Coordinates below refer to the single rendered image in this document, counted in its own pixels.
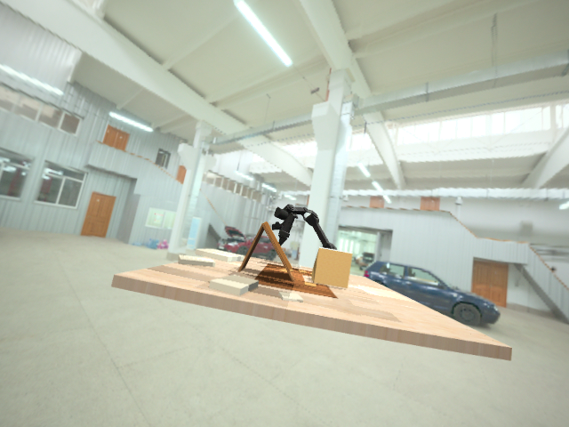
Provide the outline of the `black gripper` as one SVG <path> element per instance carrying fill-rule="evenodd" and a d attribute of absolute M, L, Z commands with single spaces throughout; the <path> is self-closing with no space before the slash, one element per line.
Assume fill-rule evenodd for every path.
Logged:
<path fill-rule="evenodd" d="M 289 222 L 283 222 L 283 224 L 284 224 L 283 229 L 280 230 L 279 233 L 278 233 L 278 234 L 279 234 L 279 235 L 278 235 L 278 236 L 279 236 L 279 242 L 278 242 L 278 243 L 279 243 L 280 246 L 281 246 L 281 245 L 286 241 L 286 239 L 290 236 L 290 230 L 291 230 L 291 228 L 292 228 L 292 226 L 293 226 L 293 225 L 292 225 L 291 223 L 289 223 Z"/>

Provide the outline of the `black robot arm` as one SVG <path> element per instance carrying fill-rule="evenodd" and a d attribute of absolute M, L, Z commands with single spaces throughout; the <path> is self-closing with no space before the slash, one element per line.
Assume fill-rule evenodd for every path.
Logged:
<path fill-rule="evenodd" d="M 310 215 L 306 218 L 304 216 L 305 213 L 310 213 Z M 309 210 L 306 207 L 294 207 L 293 205 L 288 204 L 283 209 L 277 207 L 274 215 L 276 218 L 281 219 L 284 222 L 289 222 L 293 224 L 294 219 L 295 218 L 298 219 L 297 214 L 301 214 L 303 216 L 304 221 L 314 228 L 317 236 L 319 237 L 323 245 L 323 248 L 337 250 L 334 244 L 330 243 L 326 235 L 324 234 L 322 228 L 319 225 L 319 219 L 317 217 L 317 214 L 314 211 Z M 272 224 L 272 230 L 282 230 L 283 227 L 284 227 L 283 223 L 279 224 L 279 222 L 276 222 L 275 224 Z"/>

